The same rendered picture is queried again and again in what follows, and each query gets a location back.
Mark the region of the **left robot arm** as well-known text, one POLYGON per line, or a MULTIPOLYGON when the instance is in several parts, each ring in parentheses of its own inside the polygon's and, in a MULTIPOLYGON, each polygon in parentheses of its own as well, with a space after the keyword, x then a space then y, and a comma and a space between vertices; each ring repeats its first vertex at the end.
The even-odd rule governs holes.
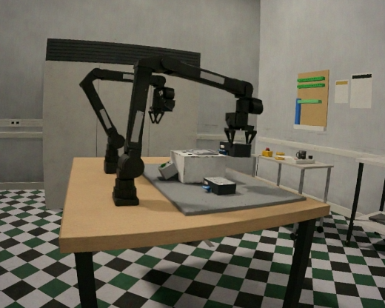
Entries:
MULTIPOLYGON (((118 166, 118 159, 120 156, 117 155, 118 151, 116 150, 124 146, 125 138, 124 136, 118 134, 116 127, 113 125, 107 111, 104 108, 104 105, 101 102, 101 99, 98 96, 98 93, 96 92, 96 89, 94 88, 92 83, 93 79, 101 79, 102 81, 104 81, 103 79, 106 79, 105 81, 133 83, 134 73, 97 69, 96 67, 90 71, 90 74, 87 74, 87 76, 84 77, 84 81, 82 80, 82 83, 79 83, 79 86, 85 92, 92 108, 101 122, 102 127, 104 128, 105 133, 108 136, 108 151, 106 150, 106 160, 104 156, 104 164, 105 166, 118 166)), ((165 105, 172 110, 175 107, 175 100, 173 100, 175 97, 175 90, 170 87, 165 87, 165 83, 166 79, 164 76, 152 75, 150 78, 150 85, 155 87, 155 89, 153 89, 153 98, 159 97, 158 106, 164 107, 165 105), (160 87, 160 89, 158 87, 160 87), (164 100, 167 101, 164 102, 164 100)))

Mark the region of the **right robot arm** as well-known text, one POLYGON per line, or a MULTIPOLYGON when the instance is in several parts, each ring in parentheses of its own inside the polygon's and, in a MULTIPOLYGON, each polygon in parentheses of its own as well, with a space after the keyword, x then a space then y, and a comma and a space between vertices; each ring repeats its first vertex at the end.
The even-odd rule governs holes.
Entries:
POLYGON ((115 205, 139 204, 139 199, 136 196, 135 178, 144 172, 144 162, 141 159, 142 136, 152 73, 163 73, 168 76, 184 78, 232 93, 235 98, 239 98, 236 100, 235 108, 239 114, 244 112, 244 114, 260 115, 264 110, 262 100, 252 97, 253 86, 251 83, 185 64, 169 56, 139 59, 133 64, 133 69, 134 80, 124 142, 125 151, 118 159, 119 168, 116 168, 117 178, 115 178, 112 192, 115 205), (179 65, 181 65, 180 68, 179 65))

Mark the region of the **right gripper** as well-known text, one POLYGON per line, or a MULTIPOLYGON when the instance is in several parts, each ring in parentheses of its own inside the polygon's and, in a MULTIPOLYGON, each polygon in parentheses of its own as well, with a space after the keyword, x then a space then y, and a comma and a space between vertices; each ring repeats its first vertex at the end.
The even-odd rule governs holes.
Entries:
POLYGON ((257 130, 253 130, 254 126, 248 125, 248 115, 249 113, 244 112, 236 112, 236 117, 235 117, 235 124, 228 124, 228 128, 224 128, 224 132, 227 136, 229 146, 232 147, 234 137, 235 137, 235 132, 236 130, 243 130, 245 131, 245 139, 246 139, 246 144, 251 144, 252 140, 254 139, 255 135, 257 134, 257 130), (241 128, 242 127, 242 128, 241 128), (229 129, 233 128, 233 129, 229 129), (252 132, 250 132, 252 131, 252 132), (231 141, 230 141, 230 134, 231 134, 231 141), (251 135, 249 139, 249 135, 251 135), (249 143, 248 143, 249 141, 249 143))

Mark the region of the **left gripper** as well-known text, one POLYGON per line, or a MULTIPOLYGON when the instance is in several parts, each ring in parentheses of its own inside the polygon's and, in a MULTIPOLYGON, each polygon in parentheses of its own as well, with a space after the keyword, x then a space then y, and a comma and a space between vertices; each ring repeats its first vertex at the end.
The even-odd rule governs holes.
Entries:
POLYGON ((158 99, 159 99, 159 97, 158 98, 153 98, 153 103, 152 103, 152 106, 150 107, 151 111, 148 111, 152 124, 154 124, 154 123, 159 124, 161 118, 165 114, 165 112, 162 112, 164 107, 160 107, 159 108, 159 106, 158 106, 158 99), (153 107, 153 106, 155 106, 155 107, 153 107), (154 118, 155 118, 154 121, 153 121, 153 118, 151 116, 151 113, 154 115, 154 118), (157 121, 158 114, 156 114, 156 113, 161 114, 161 116, 160 116, 158 121, 157 121))

